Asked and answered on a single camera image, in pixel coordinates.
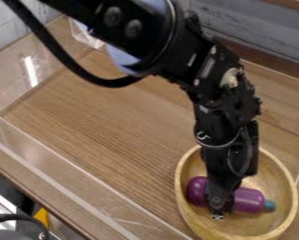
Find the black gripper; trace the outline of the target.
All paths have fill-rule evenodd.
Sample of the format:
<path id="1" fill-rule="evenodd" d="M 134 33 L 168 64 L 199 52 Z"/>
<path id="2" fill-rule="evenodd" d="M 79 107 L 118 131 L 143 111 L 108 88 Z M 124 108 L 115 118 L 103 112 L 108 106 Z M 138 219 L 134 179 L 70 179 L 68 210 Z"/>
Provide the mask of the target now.
<path id="1" fill-rule="evenodd" d="M 223 220 L 233 212 L 234 193 L 242 180 L 258 173 L 259 126 L 253 120 L 235 136 L 223 142 L 210 136 L 203 124 L 194 125 L 194 136 L 203 146 L 201 156 L 206 162 L 207 206 L 211 218 Z"/>

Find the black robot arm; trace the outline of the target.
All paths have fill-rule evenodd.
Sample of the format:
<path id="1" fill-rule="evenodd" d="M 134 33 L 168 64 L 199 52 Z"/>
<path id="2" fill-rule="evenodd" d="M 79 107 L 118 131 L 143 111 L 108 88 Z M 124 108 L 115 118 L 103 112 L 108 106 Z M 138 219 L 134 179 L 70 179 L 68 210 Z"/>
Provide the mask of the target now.
<path id="1" fill-rule="evenodd" d="M 258 172 L 262 100 L 238 55 L 202 31 L 195 12 L 176 0 L 39 0 L 75 19 L 106 42 L 124 76 L 106 79 L 72 59 L 21 0 L 1 0 L 56 59 L 82 79 L 107 88 L 127 87 L 148 75 L 187 93 L 194 138 L 207 168 L 205 202 L 214 218 L 234 209 L 234 195 Z"/>

